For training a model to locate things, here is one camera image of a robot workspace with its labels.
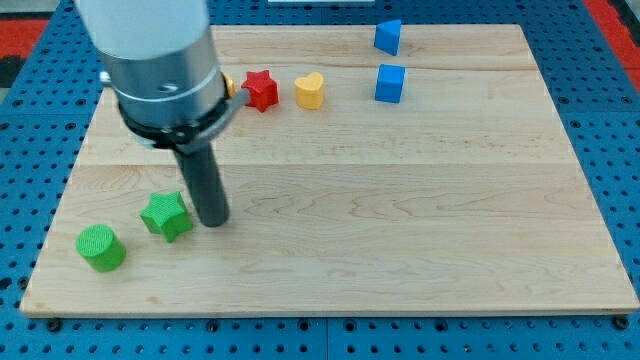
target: wooden table surface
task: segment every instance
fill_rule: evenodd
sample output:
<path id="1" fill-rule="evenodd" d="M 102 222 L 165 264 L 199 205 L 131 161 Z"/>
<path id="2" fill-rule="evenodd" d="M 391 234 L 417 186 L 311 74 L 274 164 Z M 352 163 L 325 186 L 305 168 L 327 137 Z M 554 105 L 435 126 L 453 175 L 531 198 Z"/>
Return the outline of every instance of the wooden table surface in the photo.
<path id="1" fill-rule="evenodd" d="M 138 213 L 181 190 L 106 89 L 22 301 L 33 317 L 487 316 L 628 313 L 638 299 L 521 29 L 218 27 L 223 70 L 271 70 L 280 104 L 215 141 L 232 216 L 165 243 Z M 400 104 L 377 67 L 407 67 Z M 293 81 L 325 77 L 317 111 Z M 80 231 L 127 247 L 93 272 Z"/>

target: blue pegboard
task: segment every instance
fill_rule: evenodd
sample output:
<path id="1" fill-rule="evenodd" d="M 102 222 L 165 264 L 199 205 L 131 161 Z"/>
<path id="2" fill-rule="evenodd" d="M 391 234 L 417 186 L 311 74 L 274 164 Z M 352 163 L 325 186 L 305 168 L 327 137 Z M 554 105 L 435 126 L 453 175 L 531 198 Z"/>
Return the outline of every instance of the blue pegboard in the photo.
<path id="1" fill-rule="evenodd" d="M 640 97 L 580 1 L 210 2 L 213 24 L 520 24 L 640 289 Z M 102 91 L 63 0 L 0 107 L 0 358 L 637 358 L 638 315 L 472 319 L 31 320 L 17 310 Z"/>

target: red star block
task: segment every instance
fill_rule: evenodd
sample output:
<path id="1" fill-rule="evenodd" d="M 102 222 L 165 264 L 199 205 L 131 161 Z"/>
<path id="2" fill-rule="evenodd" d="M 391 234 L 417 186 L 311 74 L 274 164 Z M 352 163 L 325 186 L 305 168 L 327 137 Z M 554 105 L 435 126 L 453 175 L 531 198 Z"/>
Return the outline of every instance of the red star block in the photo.
<path id="1" fill-rule="evenodd" d="M 242 88 L 249 90 L 250 101 L 247 106 L 255 107 L 260 112 L 278 103 L 278 84 L 269 75 L 269 70 L 247 71 L 247 80 Z"/>

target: yellow heart block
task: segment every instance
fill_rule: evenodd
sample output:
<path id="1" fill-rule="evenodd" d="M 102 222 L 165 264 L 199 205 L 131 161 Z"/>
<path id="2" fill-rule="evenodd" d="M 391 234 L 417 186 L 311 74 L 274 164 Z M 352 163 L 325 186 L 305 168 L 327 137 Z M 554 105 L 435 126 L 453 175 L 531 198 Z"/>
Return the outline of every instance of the yellow heart block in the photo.
<path id="1" fill-rule="evenodd" d="M 324 78 L 319 72 L 312 72 L 306 77 L 297 78 L 296 103 L 298 106 L 315 110 L 322 106 L 324 100 Z"/>

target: blue block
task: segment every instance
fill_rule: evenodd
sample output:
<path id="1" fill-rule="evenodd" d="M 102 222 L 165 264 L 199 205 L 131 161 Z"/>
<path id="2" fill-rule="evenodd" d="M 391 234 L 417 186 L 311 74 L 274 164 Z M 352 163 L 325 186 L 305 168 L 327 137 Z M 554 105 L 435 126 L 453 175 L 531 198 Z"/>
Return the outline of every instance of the blue block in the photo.
<path id="1" fill-rule="evenodd" d="M 376 25 L 373 46 L 393 56 L 398 55 L 401 27 L 402 22 L 400 20 L 387 21 Z"/>
<path id="2" fill-rule="evenodd" d="M 378 69 L 376 100 L 399 103 L 404 84 L 405 68 L 397 65 L 382 64 Z"/>

